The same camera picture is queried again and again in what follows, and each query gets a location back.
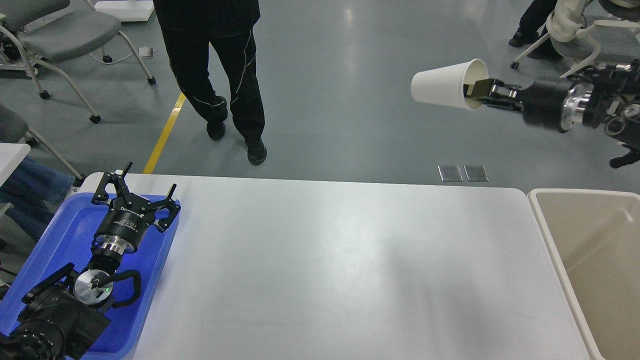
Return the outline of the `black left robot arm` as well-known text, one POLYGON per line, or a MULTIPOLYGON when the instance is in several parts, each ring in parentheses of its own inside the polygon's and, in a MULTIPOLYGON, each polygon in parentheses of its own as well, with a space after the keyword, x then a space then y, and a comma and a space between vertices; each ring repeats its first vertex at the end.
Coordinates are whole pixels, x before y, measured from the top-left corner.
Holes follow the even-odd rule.
POLYGON ((65 200, 1 302, 3 360, 120 360, 141 335, 179 223, 176 184, 127 171, 65 200))

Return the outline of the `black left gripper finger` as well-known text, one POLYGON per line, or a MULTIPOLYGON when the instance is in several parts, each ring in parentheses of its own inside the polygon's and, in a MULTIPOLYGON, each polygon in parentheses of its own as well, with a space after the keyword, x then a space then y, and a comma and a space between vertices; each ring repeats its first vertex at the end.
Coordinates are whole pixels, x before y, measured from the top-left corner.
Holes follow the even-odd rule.
POLYGON ((100 179, 96 191, 94 192, 93 198, 91 199, 91 203, 94 205, 107 205, 109 203, 108 192, 106 191, 106 187, 110 184, 115 189, 116 198, 124 199, 126 205, 133 204, 133 194, 130 192, 128 185, 126 185, 125 177, 130 171, 133 163, 130 161, 126 164, 125 168, 121 171, 121 173, 116 172, 105 172, 102 174, 102 178, 100 179))
POLYGON ((173 183, 165 198, 150 202, 145 206, 145 214, 153 217, 153 219, 149 220, 150 225, 156 228, 159 233, 164 233, 172 226, 182 209, 177 201, 173 199, 177 187, 178 185, 173 183))

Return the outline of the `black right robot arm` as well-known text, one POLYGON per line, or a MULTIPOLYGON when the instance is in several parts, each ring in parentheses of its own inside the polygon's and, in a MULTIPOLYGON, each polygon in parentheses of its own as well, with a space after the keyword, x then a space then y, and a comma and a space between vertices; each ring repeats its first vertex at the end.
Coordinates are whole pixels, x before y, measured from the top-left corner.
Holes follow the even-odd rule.
POLYGON ((609 166, 619 169, 639 161, 639 60, 630 64, 593 65, 564 77, 544 77, 524 88, 499 79, 473 80, 462 87, 466 100, 492 109, 519 113, 526 125, 559 133, 574 125, 603 128, 626 148, 609 166))

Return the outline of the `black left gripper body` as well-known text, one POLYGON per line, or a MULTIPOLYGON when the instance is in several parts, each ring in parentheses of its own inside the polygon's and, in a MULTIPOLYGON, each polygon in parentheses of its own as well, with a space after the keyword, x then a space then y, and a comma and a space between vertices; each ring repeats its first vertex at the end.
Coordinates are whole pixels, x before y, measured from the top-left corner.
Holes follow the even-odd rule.
POLYGON ((93 203, 109 208, 93 235, 93 248, 109 249, 119 255, 138 251, 159 209, 156 203, 139 195, 134 195, 130 200, 123 196, 109 199, 106 195, 96 195, 93 203))

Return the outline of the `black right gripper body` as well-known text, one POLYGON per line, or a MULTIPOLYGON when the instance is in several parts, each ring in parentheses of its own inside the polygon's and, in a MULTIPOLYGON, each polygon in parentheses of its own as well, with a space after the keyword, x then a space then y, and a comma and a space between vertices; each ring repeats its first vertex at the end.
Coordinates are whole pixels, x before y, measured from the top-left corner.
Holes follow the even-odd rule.
POLYGON ((566 133, 582 125, 594 84, 576 79, 537 79, 523 87, 496 82, 487 105, 521 114, 528 126, 566 133))

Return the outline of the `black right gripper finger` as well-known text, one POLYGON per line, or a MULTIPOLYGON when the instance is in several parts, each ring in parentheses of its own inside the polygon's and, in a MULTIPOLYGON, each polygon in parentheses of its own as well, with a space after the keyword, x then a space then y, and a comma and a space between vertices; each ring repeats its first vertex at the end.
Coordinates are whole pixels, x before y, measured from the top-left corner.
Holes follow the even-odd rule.
POLYGON ((478 109, 491 99, 495 93, 496 80, 493 78, 476 80, 473 84, 463 85, 463 97, 469 109, 478 109))

